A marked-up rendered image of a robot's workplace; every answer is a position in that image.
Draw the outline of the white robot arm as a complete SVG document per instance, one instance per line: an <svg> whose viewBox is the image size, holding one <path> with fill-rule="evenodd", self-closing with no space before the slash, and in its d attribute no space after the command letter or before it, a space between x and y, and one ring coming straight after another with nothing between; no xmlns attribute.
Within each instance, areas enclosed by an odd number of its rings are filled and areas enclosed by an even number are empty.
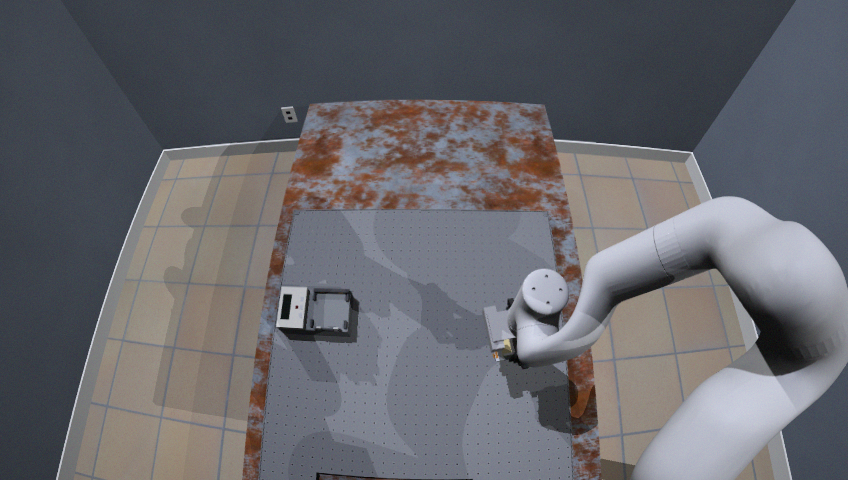
<svg viewBox="0 0 848 480"><path fill-rule="evenodd" d="M591 257L561 330L565 279L550 269L530 273L510 310L483 308L490 351L517 338L525 366L570 360L600 338L621 302L711 269L721 273L760 335L690 393L648 444L630 480L735 480L848 363L846 280L832 253L803 225L739 197L706 201Z"/></svg>

